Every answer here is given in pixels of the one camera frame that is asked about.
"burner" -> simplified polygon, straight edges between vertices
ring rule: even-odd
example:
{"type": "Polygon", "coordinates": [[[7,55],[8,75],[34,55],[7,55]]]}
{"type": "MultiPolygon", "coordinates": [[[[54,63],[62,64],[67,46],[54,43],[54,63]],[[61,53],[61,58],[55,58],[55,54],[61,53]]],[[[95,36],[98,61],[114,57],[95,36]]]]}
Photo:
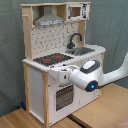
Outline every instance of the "burner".
{"type": "Polygon", "coordinates": [[[54,65],[56,63],[60,63],[60,62],[69,60],[69,59],[73,59],[73,57],[63,55],[63,54],[60,54],[60,53],[54,53],[54,54],[51,54],[51,55],[36,58],[36,59],[34,59],[34,62],[43,64],[45,66],[50,66],[50,65],[54,65]]]}

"toy kitchen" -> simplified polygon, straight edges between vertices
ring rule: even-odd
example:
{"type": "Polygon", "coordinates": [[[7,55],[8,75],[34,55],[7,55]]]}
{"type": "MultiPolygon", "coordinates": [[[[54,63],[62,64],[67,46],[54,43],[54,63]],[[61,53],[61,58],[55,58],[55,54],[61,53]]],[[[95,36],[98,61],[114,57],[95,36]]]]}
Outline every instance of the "toy kitchen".
{"type": "Polygon", "coordinates": [[[26,108],[49,127],[101,95],[91,71],[102,68],[105,48],[85,44],[90,2],[21,6],[26,108]]]}

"wooden panel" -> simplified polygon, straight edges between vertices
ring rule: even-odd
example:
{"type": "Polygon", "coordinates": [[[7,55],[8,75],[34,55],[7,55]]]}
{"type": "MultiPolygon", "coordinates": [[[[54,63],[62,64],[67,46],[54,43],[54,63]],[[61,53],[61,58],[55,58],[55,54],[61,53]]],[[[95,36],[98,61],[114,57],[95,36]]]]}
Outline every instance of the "wooden panel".
{"type": "Polygon", "coordinates": [[[43,72],[44,126],[49,128],[48,72],[43,72]]]}
{"type": "MultiPolygon", "coordinates": [[[[79,22],[56,24],[35,27],[31,30],[33,59],[46,54],[65,51],[70,37],[78,33],[79,22]]],[[[78,36],[73,38],[73,43],[78,46],[78,36]]]]}
{"type": "MultiPolygon", "coordinates": [[[[0,128],[45,128],[37,119],[23,109],[0,118],[0,128]]],[[[68,118],[57,122],[50,128],[80,128],[68,118]]]]}
{"type": "Polygon", "coordinates": [[[40,4],[21,4],[20,6],[42,6],[42,5],[65,5],[65,4],[80,4],[80,3],[91,3],[91,2],[66,2],[66,3],[40,3],[40,4]]]}
{"type": "Polygon", "coordinates": [[[31,28],[32,28],[32,10],[31,7],[22,8],[23,15],[23,31],[24,31],[24,44],[26,59],[32,61],[32,45],[31,45],[31,28]]]}
{"type": "Polygon", "coordinates": [[[79,21],[79,33],[82,35],[82,41],[79,41],[78,46],[84,47],[85,46],[85,31],[86,31],[86,21],[81,20],[79,21]]]}
{"type": "Polygon", "coordinates": [[[101,89],[102,96],[72,114],[87,128],[116,128],[128,118],[128,89],[115,84],[101,89]]]}
{"type": "Polygon", "coordinates": [[[33,21],[37,20],[41,16],[43,16],[43,6],[34,6],[32,7],[33,12],[33,21]]]}
{"type": "Polygon", "coordinates": [[[102,53],[102,68],[103,68],[103,66],[104,66],[104,54],[105,54],[105,53],[102,53]]]}
{"type": "Polygon", "coordinates": [[[79,19],[79,20],[69,20],[69,21],[65,21],[65,23],[79,22],[79,21],[81,21],[81,19],[79,19]]]}
{"type": "Polygon", "coordinates": [[[29,75],[28,75],[28,65],[23,63],[24,66],[24,80],[25,80],[25,94],[26,94],[26,110],[30,111],[30,91],[29,91],[29,75]]]}
{"type": "Polygon", "coordinates": [[[58,5],[57,6],[57,16],[63,18],[66,21],[66,6],[67,5],[58,5]]]}
{"type": "Polygon", "coordinates": [[[29,66],[30,113],[44,123],[42,71],[29,66]]]}

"wooden play kitchen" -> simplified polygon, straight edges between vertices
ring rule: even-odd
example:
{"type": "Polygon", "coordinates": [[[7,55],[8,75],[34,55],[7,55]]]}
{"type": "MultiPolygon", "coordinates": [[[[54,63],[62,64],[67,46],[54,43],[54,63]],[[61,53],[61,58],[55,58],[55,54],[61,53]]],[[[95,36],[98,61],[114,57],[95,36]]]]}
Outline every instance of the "wooden play kitchen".
{"type": "Polygon", "coordinates": [[[90,2],[22,4],[26,108],[46,128],[101,95],[62,83],[49,70],[81,67],[88,60],[103,64],[105,49],[85,45],[90,2]]]}

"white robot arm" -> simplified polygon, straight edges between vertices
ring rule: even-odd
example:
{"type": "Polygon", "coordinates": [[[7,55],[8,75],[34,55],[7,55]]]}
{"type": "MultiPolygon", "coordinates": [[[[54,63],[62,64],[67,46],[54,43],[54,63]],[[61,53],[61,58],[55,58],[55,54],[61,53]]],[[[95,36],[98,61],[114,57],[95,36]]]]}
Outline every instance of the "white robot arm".
{"type": "Polygon", "coordinates": [[[51,68],[49,74],[60,82],[73,83],[87,92],[103,88],[105,85],[128,76],[128,53],[122,66],[110,73],[104,74],[100,62],[90,60],[81,68],[76,65],[51,68]]]}

